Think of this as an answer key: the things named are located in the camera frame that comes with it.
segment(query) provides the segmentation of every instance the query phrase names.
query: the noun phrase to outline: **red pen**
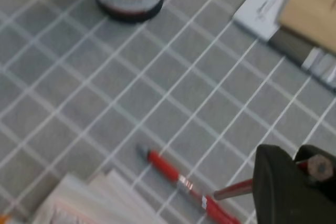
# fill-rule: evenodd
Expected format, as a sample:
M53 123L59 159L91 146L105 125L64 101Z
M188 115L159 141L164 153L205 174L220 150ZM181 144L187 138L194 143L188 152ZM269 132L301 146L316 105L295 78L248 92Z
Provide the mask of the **red pen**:
M166 178L175 184L180 190L188 193L199 202L207 215L216 221L218 224L240 224L239 220L229 215L223 208L221 208L210 195L201 195L193 188L193 183L171 164L169 164L156 151L149 149L146 146L139 145L138 149L142 156L146 158L151 164L157 168Z

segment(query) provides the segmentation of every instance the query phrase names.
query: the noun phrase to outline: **white grout line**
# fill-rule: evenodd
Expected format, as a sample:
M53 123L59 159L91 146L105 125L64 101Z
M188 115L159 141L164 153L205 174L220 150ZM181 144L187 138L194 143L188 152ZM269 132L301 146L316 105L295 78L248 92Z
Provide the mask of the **white grout line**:
M330 103L330 105L327 107L327 109L324 111L324 113L321 115L321 117L318 119L317 123L314 125L314 127L311 129L311 131L309 132L308 136L306 137L306 139L303 141L302 145L307 144L308 141L310 140L310 138L313 136L314 132L316 131L316 129L320 126L321 122L323 121L323 119L325 118L325 116L329 113L329 111L331 110L331 108L335 105L336 103L336 98L334 98L332 100L332 102Z
M252 49L252 47L256 44L256 40L254 43L247 49L247 51L244 53L244 56L248 54L248 52ZM198 168L198 166L203 162L203 160L208 156L208 154L213 150L213 148L216 146L216 144L223 138L223 135L226 133L226 131L231 127L231 125L236 121L236 119L240 116L240 114L244 111L244 108L248 106L250 101L257 95L257 93L260 91L260 89L264 86L264 84L267 82L267 80L270 78L270 76L276 71L276 69L279 67L279 65L282 63L284 58L282 58L277 65L273 68L273 70L269 73L267 78L260 84L259 88L253 93L253 95L250 97L250 99L246 102L244 107L236 114L236 116L232 119L232 121L229 123L229 125L223 130L223 132L220 134L220 136L216 139L216 141L211 145L211 147L202 155L202 157L198 160L194 168L189 172L187 177L189 177L191 174L195 172L195 170ZM169 204L169 202L172 200L172 198L175 196L175 194L171 194L169 199L167 200L166 204Z
M274 123L271 125L271 127L269 128L269 130L266 132L266 134L262 137L262 139L259 141L259 143L256 145L256 147L250 152L250 154L248 155L247 159L251 159L251 157L255 154L257 147L262 144L264 142L264 140L267 138L267 136L272 132L272 129L274 128L274 126L280 121L280 119L282 118L282 116L287 112L287 110L289 109L289 107L293 104L295 98L300 94L300 92L305 88L305 86L308 84L308 82L310 81L311 78L308 78L304 84L301 86L301 88L296 92L296 94L294 95L294 97L292 98L292 100L287 104L287 106L284 108L284 110L281 112L281 114L278 116L278 118L274 121ZM244 166L246 165L246 163L248 162L248 160L245 160L242 165L239 167L239 169L236 171L236 173L233 175L233 177L230 179L229 183L231 184L239 175L239 173L242 171L242 169L244 168Z
M256 215L256 211L254 210L252 214L248 217L248 219L245 221L245 224L250 224L253 221L253 218Z
M23 14L26 10L28 10L30 7L32 7L37 0L29 0L24 6L22 6L19 10L17 10L14 14L12 14L10 17L8 17L5 21L5 23L0 25L0 32L9 25L12 21L14 21L15 18Z

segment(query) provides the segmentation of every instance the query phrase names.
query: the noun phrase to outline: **paper stack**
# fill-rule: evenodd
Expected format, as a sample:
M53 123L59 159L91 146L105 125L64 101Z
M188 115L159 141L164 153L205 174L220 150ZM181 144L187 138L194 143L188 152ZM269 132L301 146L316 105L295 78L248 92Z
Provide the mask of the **paper stack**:
M116 172L89 184L67 175L37 210L33 224L166 224Z
M335 56L322 49L316 41L313 42L303 34L279 24L279 18L288 1L246 0L233 19L336 91Z

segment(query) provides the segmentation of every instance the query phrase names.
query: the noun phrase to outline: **wooden board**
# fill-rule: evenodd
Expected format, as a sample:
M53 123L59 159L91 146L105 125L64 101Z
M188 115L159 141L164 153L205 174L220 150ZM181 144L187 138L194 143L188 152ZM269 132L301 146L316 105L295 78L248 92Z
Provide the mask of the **wooden board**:
M336 52L336 0L288 0L279 22Z

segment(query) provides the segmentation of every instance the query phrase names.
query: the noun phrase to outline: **white paper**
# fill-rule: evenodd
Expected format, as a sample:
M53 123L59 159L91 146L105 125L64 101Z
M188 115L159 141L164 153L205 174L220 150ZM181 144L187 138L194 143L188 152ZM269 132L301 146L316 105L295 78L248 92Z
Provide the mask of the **white paper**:
M234 14L234 21L268 41L279 29L277 18L285 0L246 0Z

